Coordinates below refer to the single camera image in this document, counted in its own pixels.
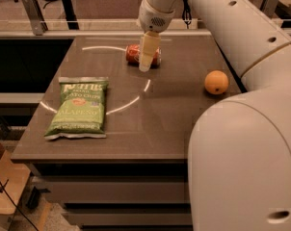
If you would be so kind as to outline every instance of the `chip bag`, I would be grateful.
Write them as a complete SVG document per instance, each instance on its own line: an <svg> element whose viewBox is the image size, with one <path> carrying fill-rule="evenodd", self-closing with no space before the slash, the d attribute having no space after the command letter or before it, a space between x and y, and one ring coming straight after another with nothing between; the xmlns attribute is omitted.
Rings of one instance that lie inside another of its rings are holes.
<svg viewBox="0 0 291 231"><path fill-rule="evenodd" d="M44 137L105 138L105 96L108 78L60 77L61 106Z"/></svg>

